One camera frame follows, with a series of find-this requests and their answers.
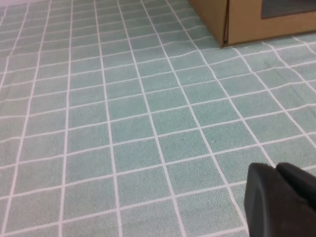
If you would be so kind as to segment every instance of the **black object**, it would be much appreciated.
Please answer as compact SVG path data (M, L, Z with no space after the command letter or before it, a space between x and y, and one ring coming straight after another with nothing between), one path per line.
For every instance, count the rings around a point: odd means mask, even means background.
M252 163L244 207L250 237L316 237L316 177L289 163Z

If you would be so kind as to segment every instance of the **square tile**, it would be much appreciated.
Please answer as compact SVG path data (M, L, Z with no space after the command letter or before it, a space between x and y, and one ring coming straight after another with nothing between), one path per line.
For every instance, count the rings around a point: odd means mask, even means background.
M201 126L239 119L228 100L195 105L192 109Z
M66 92L34 97L31 100L30 114L36 114L36 113L65 108L66 97L67 97Z
M174 70L186 69L190 67L199 67L205 65L200 54L196 51L193 51L189 54L185 54L182 56L170 58L170 62Z
M203 37L211 37L212 34L208 31L208 29L205 26L198 26L192 29L188 29L187 30L188 34L190 35L191 39L193 40L197 40Z
M34 95L48 94L67 90L68 77L60 77L49 80L37 80L34 87Z
M0 90L0 101L29 97L32 91L32 83L22 85L10 85Z
M1 115L2 116L15 116L26 115L29 99L17 100L17 101L2 101Z
M94 85L102 85L102 72L81 73L70 76L70 89L78 89Z
M281 110L268 92L244 95L232 101L244 118Z
M157 134L165 134L196 127L189 108L153 114Z
M153 136L148 116L112 122L111 130L113 143Z
M139 80L130 80L107 85L108 99L115 99L141 93L142 89L140 87Z
M105 42L111 43L110 41L114 41L114 40L122 40L123 41L125 39L127 39L125 31L113 31L113 32L100 33L100 42L101 43L105 43ZM126 43L124 43L124 48L125 49L128 48L128 50L126 50L126 51L129 51L129 45L126 45ZM106 47L102 48L103 56L105 55L105 52L107 49L111 50L111 49L106 48Z
M110 119L120 119L147 112L143 95L108 102Z
M188 237L242 226L226 189L180 197L177 201Z
M71 60L100 57L99 45L88 45L71 49Z
M38 61L38 54L24 54L11 56L8 64L8 71L15 71L24 68L36 67Z
M106 120L105 102L69 109L69 128L105 122Z
M194 40L194 44L198 47L199 50L216 49L218 47L218 42L212 37L196 39Z
M29 117L26 135L54 132L65 129L66 111L57 111Z
M10 137L19 137L22 134L25 118L2 118L0 119L0 140Z
M68 75L68 63L39 67L37 79L53 78Z
M103 56L130 51L127 40L103 43L101 44L101 48Z
M177 87L178 82L174 73L165 73L152 77L142 78L142 84L145 92L163 90L172 87Z
M306 137L264 145L264 148L275 164L289 162L300 168L315 165L316 150Z
M272 90L273 95L285 109L316 103L315 92L306 84L292 84Z
M247 120L260 142L277 140L301 134L286 114L276 114Z
M58 221L60 192L60 189L57 189L14 197L6 231L11 232Z
M117 172L160 164L160 156L155 139L114 146Z
M3 155L2 159L0 159L0 166L15 163L19 145L20 139L13 139L0 143L0 154Z
M66 183L112 174L110 148L67 157Z
M120 53L116 55L104 56L103 65L104 68L116 67L120 65L134 63L131 52Z
M171 164L167 169L175 194L224 184L211 157Z
M104 233L107 233L108 237L118 237L118 219L115 213L63 224L64 237L78 237L80 235L90 235L91 233L93 233L94 237L102 237Z
M156 31L159 34L161 34L161 33L169 33L169 32L172 32L172 31L181 31L181 30L183 30L183 28L179 24L179 22L155 25L155 29L156 29Z
M289 111L291 117L303 128L305 132L315 132L316 107L308 106L299 110Z
M125 237L180 237L181 232L172 201L156 202L121 212Z
M115 208L115 194L112 178L66 187L63 219L71 219L113 208Z
M78 46L97 44L97 43L99 43L98 36L90 35L90 36L84 36L80 38L73 38L71 41L71 47L78 47Z
M64 153L65 133L55 133L24 139L20 160L54 157Z
M171 42L164 46L168 57L180 56L196 50L191 42Z
M21 164L19 165L14 193L61 185L62 176L63 158Z
M159 142L166 162L197 157L208 153L199 131L160 137Z
M314 68L316 67L316 63L310 63L307 65L301 65L297 67L293 67L293 69L298 72L305 80L315 80L316 76L314 74Z
M169 196L169 187L163 168L158 167L118 176L118 195L120 206Z
M247 180L251 163L268 163L259 147L218 154L216 159L228 183Z
M187 105L181 89L171 89L147 94L151 112Z
M133 50L160 46L159 40L156 35L134 38L130 40L130 43Z
M32 81L34 79L34 76L35 76L35 69L25 69L25 70L7 73L5 75L3 85Z
M39 64L53 64L53 63L62 63L69 61L69 52L68 50L56 50L56 51L48 51L40 53L40 61Z
M0 177L1 177L1 187L0 187L0 197L10 195L12 181L14 175L14 167L0 169Z
M135 5L127 5L127 6L129 8L132 8ZM131 19L129 21L125 21L125 25L127 29L131 29L131 28L142 27L142 26L150 26L151 23L148 18L139 18L139 19Z
M150 76L158 73L171 72L171 67L166 59L156 60L147 63L137 64L141 77Z
M81 61L71 62L71 73L83 73L87 71L96 71L101 69L100 58L91 58Z
M212 65L211 68L218 79L249 73L247 66L241 58L232 59Z
M98 101L104 101L103 86L72 90L69 94L69 105L77 106Z
M213 152L255 144L242 122L205 128L203 132Z
M152 26L145 26L133 29L127 29L130 38L155 34Z
M244 58L254 72L284 66L274 52L253 54Z
M137 63L165 58L162 47L147 48L144 50L134 51L134 57Z
M208 67L186 69L176 72L182 85L215 80Z
M68 153L109 144L108 125L78 128L68 132Z
M190 40L184 31L160 34L159 38L161 39L161 42L164 44L175 42L175 41L189 41Z
M45 33L44 41L69 39L70 31Z
M265 89L253 74L222 80L221 84L230 96Z
M106 69L104 70L104 75L106 83L137 78L136 68L134 64L129 66Z
M234 59L238 57L238 54L232 48L207 49L207 50L203 50L202 54L208 64L215 64L222 61L229 62L230 59Z
M257 75L268 88L277 87L290 82L302 81L295 72L287 68L274 68L272 70L258 72Z
M90 27L84 27L84 28L77 28L72 30L72 37L83 37L83 36L89 36L89 35L95 35L97 34L97 27L96 26L90 26Z
M70 22L62 22L53 25L47 25L46 32L66 31L70 29Z
M225 97L222 88L216 81L183 87L190 103L216 100Z
M278 51L278 54L288 65L311 62L316 59L306 46L282 49Z

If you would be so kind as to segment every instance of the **white grout line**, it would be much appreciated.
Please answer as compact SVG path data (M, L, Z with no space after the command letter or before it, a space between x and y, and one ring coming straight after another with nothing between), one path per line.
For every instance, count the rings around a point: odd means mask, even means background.
M26 15L28 13L29 10L29 3L27 4L27 10L25 13L25 17L24 20L26 18ZM42 40L40 43L40 48L39 48L39 52L38 52L38 61L37 61L37 69L34 75L34 79L33 79L33 85L32 85L32 90L31 90L31 97L28 101L28 107L27 107L27 113L26 113L26 117L25 117L25 121L24 121L24 125L23 125L23 131L22 131L22 136L21 136L21 140L20 140L20 144L19 144L19 148L18 148L18 152L16 155L16 161L15 161L15 168L14 168L14 176L13 176L13 180L12 180L12 186L11 186L11 190L10 190L10 196L8 198L8 202L7 202L7 206L6 206L6 210L5 210L5 215L4 215L4 219L3 219L3 225L2 225L2 231L1 231L1 235L3 236L5 233L5 229L6 229L6 224L8 222L8 217L9 217L9 211L10 211L10 207L11 207L11 202L12 202L12 196L14 194L14 189L15 189L15 184L16 184L16 179L17 179L17 174L18 174L18 167L19 167L19 162L20 162L20 157L21 157L21 152L22 152L22 145L23 145L23 141L24 141L24 137L25 137L25 133L26 133L26 127L28 124L28 119L29 119L29 115L30 115L30 110L31 110L31 100L32 100L32 96L34 93L34 88L35 88L35 81L36 81L36 77L37 77L37 73L39 71L39 65L40 65L40 51L41 48L43 46L43 41L44 41L44 35L46 32L46 28L47 28L47 23L48 23L48 18L49 18L49 11L47 14L47 18L46 18L46 25L44 28L44 32L42 34Z
M98 23L98 13L97 13L98 11L97 11L96 1L95 0L94 0L94 11L95 11L95 19L96 19L96 25L97 25L97 33L98 33L98 44L99 44L99 52L100 52L100 61L101 61L101 70L102 70L103 92L104 92L104 98L105 98L106 116L107 116L107 121L108 121L107 124L108 124L108 134L109 134L109 143L110 143L110 153L111 153L114 193L115 193L116 215L117 215L117 221L118 221L118 236L122 237L123 236L123 232L122 232L122 221L121 221L120 210L119 210L118 179L117 179L116 164L115 164L115 159L114 159L113 138L112 138L112 131L111 131L111 121L110 121L110 113L109 113L109 105L108 105L108 96L107 96L107 89L106 89L106 82L105 82L105 75L104 75L104 64L103 64L102 47L101 47L100 32L99 32L99 23Z
M69 62L68 62L68 78L67 78L67 95L66 95L66 118L65 118L65 137L64 137L64 155L63 155L63 173L62 173L62 187L60 197L59 219L58 219L58 236L63 237L63 219L64 219L64 205L65 205L65 189L66 189L66 166L67 166L67 150L68 150L68 126L69 126L69 94L70 94L70 74L71 74L71 43L73 32L73 0L71 0L71 18L69 30Z
M145 100L146 109L147 109L147 112L149 114L149 119L150 119L151 127L152 127L152 130L153 130L153 133L154 133L154 138L155 138L156 145L157 145L157 148L158 148L158 152L159 152L160 160L161 160L161 163L162 163L163 171L164 171L164 174L165 174L165 177L166 177L166 180L167 180L169 191L170 191L170 194L171 194L171 197L172 197L173 206L174 206L175 213L176 213L176 216L177 216L177 219L178 219L178 222L179 222L179 227L180 227L182 236L185 237L186 233L185 233L184 226L183 226L183 223L182 223L182 219L181 219L181 216L180 216L178 203L177 203L177 200L176 200L176 198L174 196L175 193L174 193L174 190L173 190L173 187L172 187L172 184L171 184L171 181L170 181L170 177L169 177L166 165L165 165L165 160L164 160L163 153L162 153L162 150L161 150L161 146L160 146L160 143L159 143L159 140L158 140L157 131L156 131L156 128L155 128L155 125L154 125L153 117L151 115L151 110L150 110L150 107L149 107L149 103L147 101L147 97L146 97L145 90L144 90L144 87L143 87L143 83L142 83L142 80L141 80L141 77L140 77L140 73L139 73L139 70L138 70L138 66L137 66L137 63L136 63L136 59L135 59L135 56L134 56L134 52L133 52L133 49L132 49L132 45L131 45L131 42L130 42L128 31L127 31L127 28L126 28L126 25L125 25L125 22L124 22L123 14L122 14L122 11L121 11L121 8L120 8L120 5L119 5L119 0L117 0L117 2L118 2L118 8L119 8L122 20L123 20L125 33L126 33L126 36L127 36L127 39L128 39L128 44L129 44L129 47L130 47L130 50L131 50L131 54L132 54L132 57L133 57L134 65L135 65L135 68L136 68L136 73L137 73L137 76L138 76L138 79L139 79L139 83L140 83L140 87L141 87L141 90L142 90L142 94L143 94L143 97L144 97L144 100Z

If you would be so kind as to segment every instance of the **brown cardboard box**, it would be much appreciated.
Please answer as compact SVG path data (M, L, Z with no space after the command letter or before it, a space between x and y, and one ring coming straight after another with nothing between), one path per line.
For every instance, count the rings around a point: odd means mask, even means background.
M221 46L316 31L316 0L189 1Z

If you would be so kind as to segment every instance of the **cardboard box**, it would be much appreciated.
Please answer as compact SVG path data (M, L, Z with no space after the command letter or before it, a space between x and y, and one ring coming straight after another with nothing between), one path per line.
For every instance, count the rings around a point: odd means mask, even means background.
M316 0L189 0L221 46L316 31Z

